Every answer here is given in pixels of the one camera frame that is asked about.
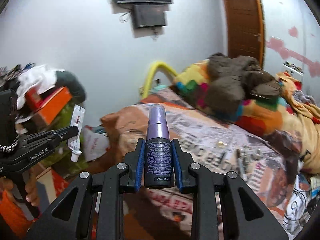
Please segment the person's left hand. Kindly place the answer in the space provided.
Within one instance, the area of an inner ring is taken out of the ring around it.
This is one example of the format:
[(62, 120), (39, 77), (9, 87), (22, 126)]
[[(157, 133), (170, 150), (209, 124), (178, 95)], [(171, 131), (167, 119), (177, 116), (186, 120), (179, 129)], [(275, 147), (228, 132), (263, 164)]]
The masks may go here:
[(27, 202), (29, 202), (34, 207), (38, 207), (40, 203), (36, 182), (37, 180), (34, 173), (34, 169), (31, 168), (29, 170), (29, 180), (25, 185), (25, 190), (27, 192), (27, 196), (26, 196)]

